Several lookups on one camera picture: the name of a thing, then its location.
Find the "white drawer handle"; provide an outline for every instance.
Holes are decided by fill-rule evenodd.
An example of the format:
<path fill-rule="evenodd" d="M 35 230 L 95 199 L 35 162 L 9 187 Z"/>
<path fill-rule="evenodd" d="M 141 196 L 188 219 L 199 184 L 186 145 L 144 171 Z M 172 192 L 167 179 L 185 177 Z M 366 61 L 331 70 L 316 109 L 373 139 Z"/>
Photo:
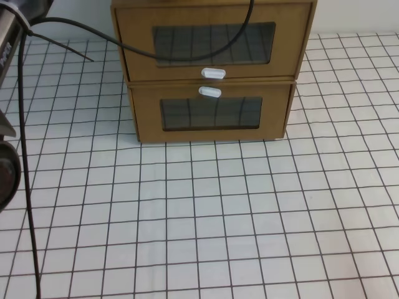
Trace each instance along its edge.
<path fill-rule="evenodd" d="M 207 79 L 223 79 L 226 76 L 226 71 L 221 69 L 211 69 L 206 67 L 201 72 L 202 76 Z"/>
<path fill-rule="evenodd" d="M 206 96 L 206 97 L 213 97 L 213 98 L 219 98 L 222 95 L 222 91 L 217 88 L 212 88 L 212 87 L 205 87 L 202 86 L 199 88 L 199 93 Z"/>

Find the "drawer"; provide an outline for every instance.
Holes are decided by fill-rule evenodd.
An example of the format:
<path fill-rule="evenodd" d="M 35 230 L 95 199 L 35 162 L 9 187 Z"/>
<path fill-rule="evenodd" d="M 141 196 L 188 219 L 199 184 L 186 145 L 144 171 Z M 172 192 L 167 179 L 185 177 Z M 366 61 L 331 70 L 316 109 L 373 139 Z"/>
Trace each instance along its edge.
<path fill-rule="evenodd" d="M 249 4 L 248 0 L 171 4 L 176 2 L 114 4 L 117 36 L 126 44 L 167 57 L 208 54 L 236 35 Z M 257 0 L 242 37 L 210 59 L 171 62 L 124 50 L 121 60 L 127 81 L 201 79 L 205 67 L 225 70 L 225 78 L 297 77 L 314 9 L 313 0 Z"/>
<path fill-rule="evenodd" d="M 141 142 L 262 140 L 284 136 L 294 82 L 138 85 L 130 89 Z"/>

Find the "cardboard drawer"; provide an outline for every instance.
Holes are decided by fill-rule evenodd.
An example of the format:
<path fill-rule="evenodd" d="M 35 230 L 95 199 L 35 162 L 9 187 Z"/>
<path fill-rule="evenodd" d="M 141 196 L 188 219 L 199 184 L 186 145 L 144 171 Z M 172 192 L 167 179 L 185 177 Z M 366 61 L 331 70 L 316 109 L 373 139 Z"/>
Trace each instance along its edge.
<path fill-rule="evenodd" d="M 220 49 L 236 35 L 249 1 L 235 2 L 117 1 L 112 9 L 122 42 L 164 57 L 189 58 Z M 313 0 L 258 0 L 245 34 L 229 50 L 194 62 L 157 61 L 124 50 L 125 76 L 128 82 L 194 80 L 212 67 L 225 70 L 225 78 L 297 77 L 314 8 Z"/>
<path fill-rule="evenodd" d="M 200 94 L 200 83 L 130 89 L 141 142 L 261 140 L 284 136 L 294 82 L 210 83 L 219 98 Z"/>

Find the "black cable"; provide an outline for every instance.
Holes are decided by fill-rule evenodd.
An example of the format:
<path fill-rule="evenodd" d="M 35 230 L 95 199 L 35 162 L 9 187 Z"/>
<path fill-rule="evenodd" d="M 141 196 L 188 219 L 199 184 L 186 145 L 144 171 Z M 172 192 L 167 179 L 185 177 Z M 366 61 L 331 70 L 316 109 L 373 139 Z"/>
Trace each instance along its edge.
<path fill-rule="evenodd" d="M 25 193 L 26 193 L 26 210 L 27 210 L 27 216 L 28 216 L 28 221 L 29 221 L 29 232 L 31 233 L 31 241 L 32 241 L 32 254 L 33 254 L 33 262 L 34 262 L 34 271 L 35 271 L 35 279 L 36 279 L 36 299 L 41 299 L 41 285 L 40 285 L 40 270 L 39 270 L 39 259 L 37 258 L 37 244 L 36 244 L 36 235 L 35 235 L 35 228 L 34 228 L 34 222 L 33 222 L 33 215 L 32 215 L 32 201 L 31 201 L 31 189 L 30 189 L 30 183 L 29 183 L 29 167 L 28 167 L 28 162 L 27 162 L 27 147 L 26 147 L 26 134 L 25 134 L 25 119 L 24 119 L 24 77 L 23 77 L 23 64 L 24 64 L 24 49 L 25 49 L 25 43 L 26 43 L 26 37 L 27 36 L 36 36 L 41 39 L 47 40 L 49 42 L 55 43 L 60 47 L 63 47 L 67 50 L 72 51 L 73 53 L 76 53 L 82 57 L 85 57 L 86 59 L 89 59 L 93 61 L 92 59 L 84 56 L 83 54 L 78 53 L 74 49 L 71 49 L 70 47 L 67 47 L 65 45 L 62 45 L 52 39 L 49 39 L 47 37 L 41 36 L 39 34 L 33 33 L 30 28 L 28 28 L 25 25 L 24 20 L 21 18 L 19 14 L 17 14 L 15 11 L 13 11 L 10 7 L 6 5 L 2 5 L 0 3 L 0 7 L 5 8 L 6 10 L 10 11 L 15 15 L 17 20 L 19 21 L 21 27 L 22 27 L 22 36 L 21 36 L 21 42 L 19 45 L 19 53 L 18 53 L 18 105 L 19 105 L 19 126 L 20 126 L 20 131 L 21 131 L 21 148 L 22 148 L 22 165 L 24 169 L 24 180 L 25 180 Z M 157 60 L 169 60 L 169 61 L 194 61 L 194 60 L 203 60 L 207 59 L 213 56 L 216 56 L 225 50 L 228 50 L 237 40 L 242 36 L 244 31 L 246 30 L 248 24 L 249 24 L 249 19 L 251 18 L 252 10 L 254 8 L 254 0 L 250 0 L 249 2 L 249 7 L 248 7 L 248 12 L 246 15 L 246 18 L 238 31 L 238 33 L 229 41 L 225 46 L 222 48 L 201 56 L 196 56 L 196 57 L 191 57 L 191 58 L 172 58 L 172 57 L 164 57 L 164 56 L 158 56 L 156 54 L 152 54 L 149 52 L 145 52 L 143 50 L 134 48 L 130 45 L 126 45 L 122 42 L 119 42 L 118 40 L 114 39 L 113 37 L 110 37 L 94 28 L 91 28 L 89 26 L 86 26 L 85 24 L 76 22 L 76 21 L 71 21 L 68 19 L 63 19 L 60 17 L 45 17 L 43 19 L 39 19 L 37 21 L 32 22 L 32 26 L 37 25 L 37 24 L 42 24 L 45 22 L 59 22 L 59 23 L 65 23 L 69 24 L 72 26 L 76 26 L 79 28 L 82 28 L 86 31 L 89 31 L 99 37 L 102 37 L 103 39 L 118 45 L 119 47 L 123 49 L 130 50 L 134 53 L 137 53 L 139 55 L 157 59 Z"/>
<path fill-rule="evenodd" d="M 188 58 L 176 58 L 176 57 L 166 57 L 166 56 L 159 56 L 153 53 L 149 53 L 143 50 L 140 50 L 138 48 L 134 48 L 130 45 L 126 45 L 123 42 L 120 42 L 119 40 L 114 39 L 113 37 L 110 37 L 94 28 L 91 28 L 85 24 L 76 22 L 76 21 L 72 21 L 72 20 L 68 20 L 68 19 L 63 19 L 61 17 L 45 17 L 43 19 L 39 19 L 37 21 L 32 22 L 32 26 L 34 25 L 38 25 L 38 24 L 42 24 L 42 23 L 46 23 L 46 22 L 58 22 L 58 23 L 64 23 L 64 24 L 69 24 L 72 26 L 76 26 L 79 28 L 82 28 L 86 31 L 89 31 L 93 34 L 95 34 L 96 36 L 99 36 L 113 44 L 118 45 L 119 47 L 126 49 L 126 50 L 130 50 L 136 54 L 140 54 L 142 56 L 145 57 L 149 57 L 149 58 L 154 58 L 157 60 L 169 60 L 169 61 L 195 61 L 195 60 L 203 60 L 203 59 L 207 59 L 213 56 L 216 56 L 222 52 L 224 52 L 225 50 L 228 50 L 233 44 L 235 44 L 237 42 L 237 40 L 242 36 L 242 34 L 244 33 L 244 31 L 246 30 L 248 24 L 249 24 L 249 19 L 251 18 L 251 14 L 252 14 L 252 10 L 254 8 L 254 2 L 255 0 L 249 0 L 249 7 L 248 7 L 248 12 L 247 15 L 245 17 L 245 20 L 242 24 L 242 26 L 240 27 L 240 29 L 238 30 L 237 34 L 231 39 L 231 41 L 229 41 L 225 46 L 223 46 L 222 48 L 209 53 L 209 54 L 204 54 L 201 56 L 196 56 L 196 57 L 188 57 Z"/>
<path fill-rule="evenodd" d="M 22 165 L 24 167 L 24 180 L 25 180 L 25 193 L 26 193 L 26 211 L 27 218 L 29 221 L 29 231 L 31 233 L 32 240 L 32 254 L 33 264 L 35 268 L 36 278 L 36 298 L 41 298 L 40 288 L 40 271 L 39 271 L 39 260 L 37 259 L 37 246 L 36 246 L 36 235 L 35 227 L 33 223 L 32 215 L 32 202 L 31 202 L 31 188 L 29 184 L 29 167 L 27 163 L 27 150 L 26 150 L 26 135 L 25 135 L 25 116 L 24 116 L 24 77 L 22 75 L 24 65 L 24 49 L 25 49 L 26 33 L 23 32 L 21 36 L 21 43 L 19 44 L 18 53 L 18 105 L 19 105 L 19 126 L 21 131 L 21 148 L 22 148 Z"/>

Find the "drawer window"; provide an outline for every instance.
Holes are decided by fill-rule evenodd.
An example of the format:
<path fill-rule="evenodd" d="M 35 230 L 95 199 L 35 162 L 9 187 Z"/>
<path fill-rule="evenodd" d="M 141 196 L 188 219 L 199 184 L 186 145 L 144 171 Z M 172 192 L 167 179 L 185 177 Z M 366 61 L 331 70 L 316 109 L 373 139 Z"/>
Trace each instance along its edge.
<path fill-rule="evenodd" d="M 262 98 L 167 99 L 160 106 L 163 131 L 257 129 Z"/>
<path fill-rule="evenodd" d="M 240 27 L 241 24 L 154 27 L 155 53 L 181 58 L 209 54 L 226 45 Z M 158 60 L 158 66 L 268 64 L 275 30 L 274 22 L 250 23 L 237 42 L 219 55 L 192 62 Z"/>

